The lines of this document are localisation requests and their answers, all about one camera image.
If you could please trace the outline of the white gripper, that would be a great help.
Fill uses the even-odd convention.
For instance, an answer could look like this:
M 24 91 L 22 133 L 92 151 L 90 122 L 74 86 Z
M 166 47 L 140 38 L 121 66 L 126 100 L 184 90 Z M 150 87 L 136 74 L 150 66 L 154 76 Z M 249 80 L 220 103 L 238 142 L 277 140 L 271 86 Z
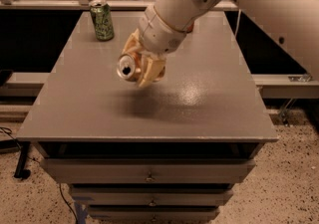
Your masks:
M 166 58 L 142 54 L 144 47 L 154 54 L 168 54 L 174 52 L 185 37 L 186 32 L 171 28 L 160 18 L 154 5 L 146 9 L 138 30 L 129 35 L 122 50 L 123 55 L 139 55 L 139 88 L 145 88 L 160 78 L 166 64 Z

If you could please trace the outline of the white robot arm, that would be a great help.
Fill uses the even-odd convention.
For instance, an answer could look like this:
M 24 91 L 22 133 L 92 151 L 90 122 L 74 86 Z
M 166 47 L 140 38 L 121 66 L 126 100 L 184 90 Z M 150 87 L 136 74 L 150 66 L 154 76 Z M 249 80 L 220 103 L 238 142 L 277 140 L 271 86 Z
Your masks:
M 140 88 L 163 76 L 166 56 L 195 19 L 221 0 L 157 0 L 148 6 L 118 60 L 118 75 Z M 319 78 L 319 0 L 228 0 L 310 75 Z

